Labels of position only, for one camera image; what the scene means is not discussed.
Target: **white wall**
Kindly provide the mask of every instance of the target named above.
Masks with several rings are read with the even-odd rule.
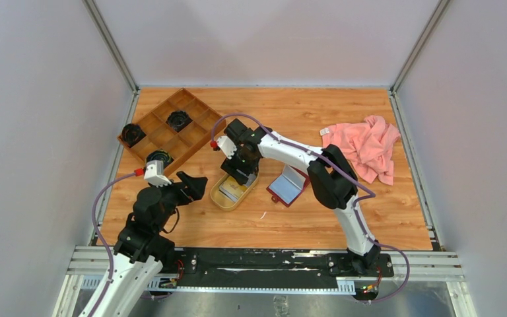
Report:
[[[452,1],[400,93],[479,316],[507,316],[507,1]]]
[[[0,0],[0,316],[49,316],[129,89],[82,1]]]
[[[97,0],[140,85],[390,85],[437,0]]]

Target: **wooden compartment tray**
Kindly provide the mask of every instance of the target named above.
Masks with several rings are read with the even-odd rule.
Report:
[[[166,123],[168,116],[178,110],[187,112],[192,120],[179,132]],[[130,147],[120,134],[118,141],[143,166],[147,156],[153,151],[168,152],[174,161],[164,168],[164,174],[170,175],[209,141],[211,129],[221,117],[206,103],[182,88],[134,122],[146,134],[142,140]],[[226,121],[223,120],[217,126],[216,133],[221,132],[225,127]]]

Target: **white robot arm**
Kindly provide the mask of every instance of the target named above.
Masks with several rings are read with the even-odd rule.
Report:
[[[179,213],[177,207],[201,199],[207,185],[206,177],[176,175],[181,182],[165,177],[162,162],[147,163],[145,180],[152,186],[137,194],[114,254],[109,254],[110,268],[79,317],[128,316],[151,279],[174,263],[174,243],[160,232]]]
[[[335,145],[325,149],[304,145],[274,131],[271,132],[273,136],[268,135],[260,127],[252,131],[237,119],[232,121],[224,132],[226,135],[217,140],[218,148],[226,155],[226,160],[221,166],[224,171],[243,184],[247,180],[247,175],[257,172],[259,159],[267,158],[281,161],[309,175],[318,201],[333,209],[337,216],[347,237],[347,250],[353,256],[351,260],[355,262],[354,268],[364,273],[364,269],[376,261],[380,248],[372,243],[375,238],[366,225],[362,213],[359,212],[359,215],[364,228],[355,215],[355,208],[360,208],[353,203],[358,198],[356,186],[336,172],[330,174],[325,169],[326,164],[315,155],[323,155],[334,160],[344,172],[356,179],[351,166]]]

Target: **pink towel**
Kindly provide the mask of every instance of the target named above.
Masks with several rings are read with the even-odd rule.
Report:
[[[397,128],[381,116],[368,116],[364,123],[338,123],[320,131],[323,147],[334,144],[351,162],[356,173],[369,183],[376,177],[393,185],[393,144],[399,139]]]

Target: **wooden tabletop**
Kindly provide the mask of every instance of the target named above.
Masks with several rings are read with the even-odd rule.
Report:
[[[144,88],[133,119],[140,118],[176,91],[176,88]],[[324,127],[341,122],[362,122],[372,114],[395,124],[385,89],[190,88],[189,91],[220,114],[250,114],[281,135],[307,145],[321,146],[319,131]],[[255,128],[249,120],[242,118],[241,121]],[[219,209],[211,201],[209,192],[224,175],[220,169],[223,160],[221,152],[214,152],[206,144],[179,168],[190,176],[206,176],[209,181],[201,201],[180,207],[180,223],[174,232],[166,235],[176,246],[347,247],[333,211],[315,199],[311,186],[289,208],[271,201],[266,188],[283,169],[283,163],[275,160],[261,160],[259,182],[238,208],[233,211]],[[376,192],[376,198],[361,203],[366,222],[381,243],[406,250],[430,250],[428,231],[401,141],[394,146],[393,161],[393,186],[378,180],[373,184],[362,181]],[[139,167],[142,166],[124,151],[118,176]],[[146,186],[141,177],[114,186],[102,225],[108,243],[116,242],[137,193]],[[172,217],[166,227],[171,228],[174,221]]]

